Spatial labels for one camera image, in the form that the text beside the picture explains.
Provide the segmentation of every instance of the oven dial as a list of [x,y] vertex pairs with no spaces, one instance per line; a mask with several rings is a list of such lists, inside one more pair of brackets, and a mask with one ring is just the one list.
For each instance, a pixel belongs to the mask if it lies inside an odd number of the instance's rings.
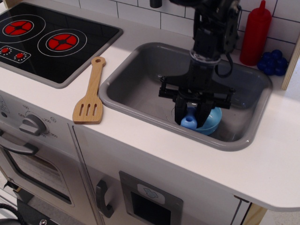
[[23,119],[19,129],[25,133],[40,136],[47,128],[44,123],[35,115],[29,114]]
[[14,61],[16,63],[23,63],[30,56],[31,54],[10,46],[4,46],[0,48],[0,57],[3,57],[7,60]]

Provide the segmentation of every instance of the spatula handle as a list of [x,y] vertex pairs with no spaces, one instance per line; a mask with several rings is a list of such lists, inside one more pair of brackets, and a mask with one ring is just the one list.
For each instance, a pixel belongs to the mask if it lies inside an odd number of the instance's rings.
[[92,72],[90,74],[87,94],[89,94],[90,96],[94,96],[98,94],[102,69],[105,66],[105,59],[103,57],[95,57],[92,59],[91,63]]

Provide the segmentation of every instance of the wooden trim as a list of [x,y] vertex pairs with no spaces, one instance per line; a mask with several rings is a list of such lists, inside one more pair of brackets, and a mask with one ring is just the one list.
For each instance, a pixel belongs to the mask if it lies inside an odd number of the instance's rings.
[[266,212],[267,209],[252,203],[242,225],[259,225]]
[[3,0],[5,8],[14,7],[16,4],[21,2],[22,0]]
[[287,86],[289,85],[289,82],[290,82],[291,77],[293,75],[293,72],[295,70],[296,64],[299,60],[299,57],[300,57],[300,35],[298,37],[296,46],[294,48],[292,58],[291,58],[291,61],[289,63],[289,67],[287,68],[287,71],[285,73],[285,78],[284,78],[284,80],[282,82],[282,85],[281,85],[282,90],[287,89]]

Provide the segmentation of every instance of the control knob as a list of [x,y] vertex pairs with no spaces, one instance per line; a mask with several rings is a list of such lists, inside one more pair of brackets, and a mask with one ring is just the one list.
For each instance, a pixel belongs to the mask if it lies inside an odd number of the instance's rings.
[[6,54],[9,52],[9,48],[2,48],[1,53]]
[[17,55],[16,55],[16,58],[17,59],[23,59],[24,58],[24,54],[23,53],[18,53]]
[[40,136],[47,130],[41,119],[32,114],[27,115],[25,119],[23,119],[19,129],[34,136]]

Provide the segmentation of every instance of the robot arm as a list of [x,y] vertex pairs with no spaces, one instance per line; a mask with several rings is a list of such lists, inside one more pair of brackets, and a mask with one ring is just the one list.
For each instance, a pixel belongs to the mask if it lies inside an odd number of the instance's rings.
[[[171,2],[195,8],[194,40],[190,51],[189,70],[180,76],[161,78],[159,96],[172,98],[175,102],[175,121],[180,124],[187,112],[187,103],[196,103],[197,127],[203,126],[210,111],[215,107],[229,108],[234,89],[212,80],[218,73],[221,54],[225,54],[231,67],[229,53],[238,40],[237,24],[241,11],[239,0],[170,0]],[[175,85],[178,90],[166,88],[167,84]]]

